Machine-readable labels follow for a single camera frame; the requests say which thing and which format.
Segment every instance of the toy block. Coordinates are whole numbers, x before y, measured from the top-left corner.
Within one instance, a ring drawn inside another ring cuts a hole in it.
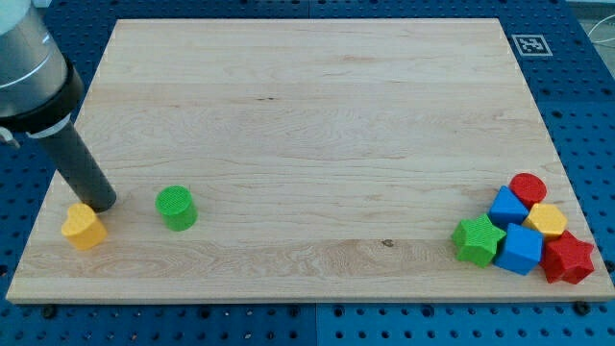
[[[522,226],[543,234],[546,241],[557,239],[566,229],[568,219],[556,205],[536,203]]]
[[[505,229],[509,223],[521,224],[528,217],[528,214],[528,209],[508,186],[500,187],[500,191],[487,213],[491,222],[501,229]]]
[[[545,270],[547,282],[563,280],[578,284],[594,271],[591,253],[594,245],[580,241],[565,231],[558,240],[545,245],[540,266]]]
[[[512,178],[508,187],[528,210],[534,204],[542,202],[547,196],[545,183],[529,173],[517,174]]]
[[[519,225],[508,224],[506,238],[493,264],[521,275],[527,275],[542,257],[543,236]]]
[[[498,241],[505,235],[491,223],[487,214],[474,220],[461,220],[452,235],[457,247],[457,259],[485,267],[496,256]]]
[[[87,250],[107,237],[107,229],[92,208],[76,203],[68,208],[68,218],[61,225],[61,234],[78,250]]]
[[[198,216],[190,191],[180,185],[169,186],[161,191],[156,198],[156,209],[166,227],[176,232],[190,228]]]

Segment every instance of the wooden board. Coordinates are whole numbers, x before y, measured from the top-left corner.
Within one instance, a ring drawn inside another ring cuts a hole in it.
[[[455,260],[451,234],[518,171],[594,242],[499,22],[120,20],[77,128],[116,188],[73,250],[56,175],[18,304],[516,302],[614,296]],[[164,228],[159,191],[200,215]]]

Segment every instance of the yellow hexagonal block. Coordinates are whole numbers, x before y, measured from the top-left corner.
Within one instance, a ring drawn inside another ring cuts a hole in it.
[[[522,226],[543,234],[545,240],[554,240],[566,230],[568,219],[556,205],[536,203]]]
[[[107,237],[107,229],[92,208],[76,203],[68,208],[61,234],[78,250],[87,250]]]

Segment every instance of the black cylindrical end effector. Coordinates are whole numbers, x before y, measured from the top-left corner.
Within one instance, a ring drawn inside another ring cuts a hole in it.
[[[115,191],[72,122],[66,122],[61,130],[37,138],[37,141],[82,202],[96,212],[111,208],[116,199]]]

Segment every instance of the blue cube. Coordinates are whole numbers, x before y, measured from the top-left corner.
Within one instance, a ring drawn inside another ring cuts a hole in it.
[[[527,275],[540,262],[543,236],[540,232],[515,224],[508,224],[493,263],[517,274]]]
[[[521,225],[529,211],[508,186],[502,186],[487,215],[494,225],[505,230],[510,223]]]

